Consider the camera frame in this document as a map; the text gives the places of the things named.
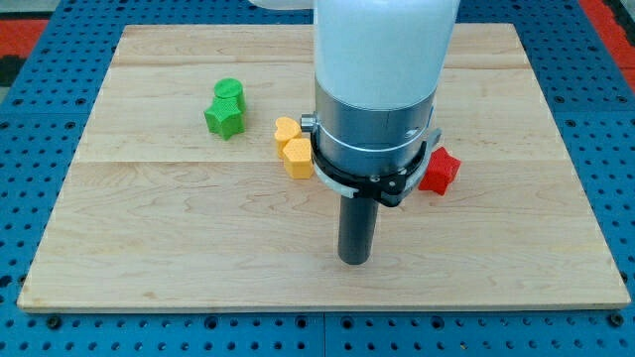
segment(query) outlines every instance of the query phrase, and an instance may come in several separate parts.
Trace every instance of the wooden board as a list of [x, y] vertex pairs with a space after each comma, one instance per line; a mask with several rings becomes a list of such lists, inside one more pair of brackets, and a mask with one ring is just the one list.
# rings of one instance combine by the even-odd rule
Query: wooden board
[[[337, 195], [292, 180], [274, 121], [314, 108], [310, 26], [131, 26], [20, 295], [29, 312], [527, 310], [630, 300], [511, 25], [457, 25], [435, 124], [444, 196], [380, 210], [335, 254]], [[202, 110], [243, 81], [247, 131]]]

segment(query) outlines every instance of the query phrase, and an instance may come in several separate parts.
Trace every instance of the blue perforated surface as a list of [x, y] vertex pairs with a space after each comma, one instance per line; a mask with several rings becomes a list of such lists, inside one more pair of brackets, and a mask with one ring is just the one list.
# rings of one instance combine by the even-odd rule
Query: blue perforated surface
[[[635, 355], [631, 307], [557, 313], [73, 314], [61, 320], [16, 307], [126, 24], [311, 19], [310, 12], [271, 12], [246, 0], [61, 3], [0, 107], [0, 355]], [[632, 293], [635, 99], [599, 37], [577, 3], [566, 0], [463, 0], [459, 21], [516, 25]]]

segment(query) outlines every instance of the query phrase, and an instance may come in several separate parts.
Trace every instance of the toy block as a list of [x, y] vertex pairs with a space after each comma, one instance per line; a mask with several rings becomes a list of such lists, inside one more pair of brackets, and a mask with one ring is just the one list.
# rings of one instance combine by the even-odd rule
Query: toy block
[[214, 96], [221, 99], [236, 98], [240, 112], [244, 113], [247, 110], [242, 83], [238, 79], [224, 78], [219, 80], [214, 86]]
[[314, 174], [311, 161], [311, 140], [291, 139], [283, 149], [285, 170], [292, 179], [310, 179]]
[[430, 156], [430, 163], [419, 183], [419, 190], [432, 190], [445, 195], [447, 188], [456, 178], [459, 167], [460, 160], [452, 157], [445, 148], [436, 149]]
[[282, 150], [285, 148], [285, 145], [287, 145], [291, 139], [302, 138], [302, 129], [297, 121], [288, 117], [276, 119], [276, 128], [277, 130], [274, 134], [276, 149], [278, 151], [278, 157], [282, 158]]
[[238, 101], [235, 97], [215, 97], [204, 114], [209, 132], [220, 135], [223, 140], [229, 140], [232, 135], [245, 131], [242, 112], [238, 108]]

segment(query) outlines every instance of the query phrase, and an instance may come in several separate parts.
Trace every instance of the green block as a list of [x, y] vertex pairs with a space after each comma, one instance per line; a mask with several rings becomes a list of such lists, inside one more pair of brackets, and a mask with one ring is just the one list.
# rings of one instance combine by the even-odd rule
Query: green block
[[223, 140], [229, 140], [232, 135], [245, 132], [242, 112], [235, 97], [215, 97], [211, 106], [204, 111], [204, 115], [209, 132], [220, 135]]
[[221, 99], [236, 98], [240, 111], [244, 113], [247, 110], [242, 83], [238, 79], [224, 78], [219, 80], [214, 86], [214, 96]]

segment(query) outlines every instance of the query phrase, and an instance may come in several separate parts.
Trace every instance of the yellow hexagonal block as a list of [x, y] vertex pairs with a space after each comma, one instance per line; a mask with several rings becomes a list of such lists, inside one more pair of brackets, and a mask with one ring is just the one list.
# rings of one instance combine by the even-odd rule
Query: yellow hexagonal block
[[280, 117], [276, 120], [276, 149], [278, 151], [278, 157], [282, 158], [282, 150], [289, 143], [291, 139], [302, 138], [302, 129], [297, 121], [288, 118]]
[[311, 140], [291, 139], [282, 150], [285, 170], [293, 179], [310, 179], [314, 174], [311, 162]]

